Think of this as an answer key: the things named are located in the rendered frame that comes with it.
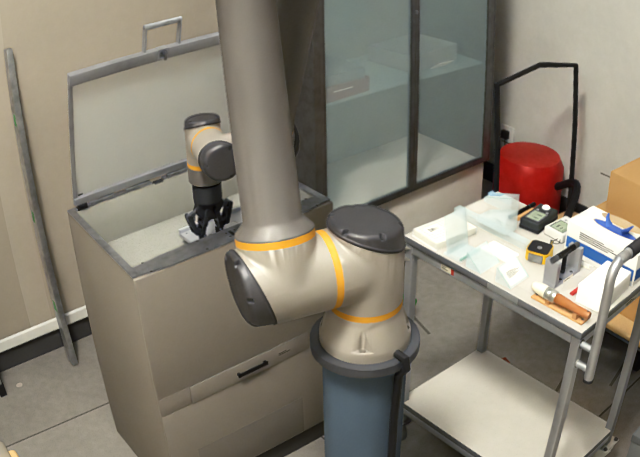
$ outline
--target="chest freezer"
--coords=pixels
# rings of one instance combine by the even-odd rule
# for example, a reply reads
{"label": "chest freezer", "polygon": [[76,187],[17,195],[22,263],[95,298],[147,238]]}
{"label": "chest freezer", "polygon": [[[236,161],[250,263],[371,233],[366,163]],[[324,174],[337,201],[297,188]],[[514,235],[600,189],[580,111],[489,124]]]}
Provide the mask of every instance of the chest freezer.
{"label": "chest freezer", "polygon": [[[224,256],[242,221],[187,244],[193,208],[184,120],[221,115],[217,34],[69,74],[73,243],[118,432],[139,457],[257,456],[322,421],[319,316],[254,328],[231,295]],[[300,185],[325,226],[327,197]]]}

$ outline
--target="blue tool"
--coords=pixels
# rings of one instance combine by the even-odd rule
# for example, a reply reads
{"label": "blue tool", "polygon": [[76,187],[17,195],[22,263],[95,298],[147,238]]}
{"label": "blue tool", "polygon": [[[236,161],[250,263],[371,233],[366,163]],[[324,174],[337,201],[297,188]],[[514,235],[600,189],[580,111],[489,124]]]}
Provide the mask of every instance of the blue tool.
{"label": "blue tool", "polygon": [[618,227],[617,225],[614,225],[613,222],[611,222],[611,214],[607,214],[607,220],[598,220],[598,219],[594,219],[598,224],[600,224],[601,226],[603,226],[605,229],[610,230],[611,232],[613,232],[614,234],[618,234],[622,237],[625,237],[627,239],[630,240],[636,240],[636,238],[630,234],[631,229],[633,229],[633,225],[627,229],[622,229],[620,227]]}

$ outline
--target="orange stripe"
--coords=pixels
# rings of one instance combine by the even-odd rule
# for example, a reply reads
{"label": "orange stripe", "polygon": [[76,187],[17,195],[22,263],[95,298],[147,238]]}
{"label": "orange stripe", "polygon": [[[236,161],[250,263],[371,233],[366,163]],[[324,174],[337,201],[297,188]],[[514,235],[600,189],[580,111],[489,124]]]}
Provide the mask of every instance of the orange stripe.
{"label": "orange stripe", "polygon": [[204,132],[204,131],[205,131],[205,130],[207,130],[207,129],[218,129],[218,130],[220,130],[220,127],[215,127],[215,126],[203,127],[203,128],[202,128],[202,129],[200,129],[198,132],[196,132],[196,135],[194,135],[194,136],[191,138],[191,147],[190,147],[190,148],[191,148],[191,153],[192,153],[192,154],[193,154],[193,143],[195,142],[196,137],[198,137],[198,136],[200,135],[200,133],[201,133],[201,132]]}
{"label": "orange stripe", "polygon": [[316,229],[308,232],[300,237],[289,240],[281,240],[280,242],[267,242],[266,244],[248,244],[246,242],[240,242],[236,240],[236,247],[240,250],[251,250],[255,252],[266,252],[268,250],[282,250],[290,249],[301,244],[305,244],[310,240],[313,240],[316,236]]}
{"label": "orange stripe", "polygon": [[340,262],[340,255],[338,255],[336,244],[333,243],[333,239],[327,231],[319,230],[318,234],[322,237],[324,243],[327,244],[329,253],[331,254],[331,260],[333,261],[333,269],[336,272],[336,285],[338,287],[338,301],[334,309],[339,309],[344,303],[344,271],[342,270],[342,262]]}
{"label": "orange stripe", "polygon": [[392,310],[388,314],[384,314],[379,317],[355,317],[353,315],[347,315],[344,312],[340,312],[339,310],[334,310],[333,313],[341,319],[348,320],[349,322],[355,322],[356,324],[377,324],[378,322],[384,322],[385,320],[389,320],[390,318],[398,315],[398,312],[402,310],[402,305],[403,304],[400,304],[396,310]]}

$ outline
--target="red container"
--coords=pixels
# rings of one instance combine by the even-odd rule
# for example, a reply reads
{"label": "red container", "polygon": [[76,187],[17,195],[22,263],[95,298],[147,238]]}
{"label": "red container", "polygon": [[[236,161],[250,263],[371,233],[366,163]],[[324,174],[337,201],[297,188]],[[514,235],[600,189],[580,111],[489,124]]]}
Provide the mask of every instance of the red container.
{"label": "red container", "polygon": [[500,192],[520,194],[520,202],[549,204],[560,208],[564,166],[558,153],[546,145],[514,142],[500,151]]}

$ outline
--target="brown handle tool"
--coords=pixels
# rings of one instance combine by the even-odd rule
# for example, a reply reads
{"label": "brown handle tool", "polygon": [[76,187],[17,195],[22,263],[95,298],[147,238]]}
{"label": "brown handle tool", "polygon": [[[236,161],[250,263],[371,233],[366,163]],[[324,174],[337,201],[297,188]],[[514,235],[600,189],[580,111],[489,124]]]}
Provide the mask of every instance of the brown handle tool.
{"label": "brown handle tool", "polygon": [[591,317],[591,312],[589,312],[584,307],[580,307],[574,301],[567,299],[562,294],[557,294],[556,298],[553,300],[553,303],[558,307],[562,307],[563,309],[567,309],[569,312],[573,312],[578,317],[584,319],[585,321],[589,320]]}

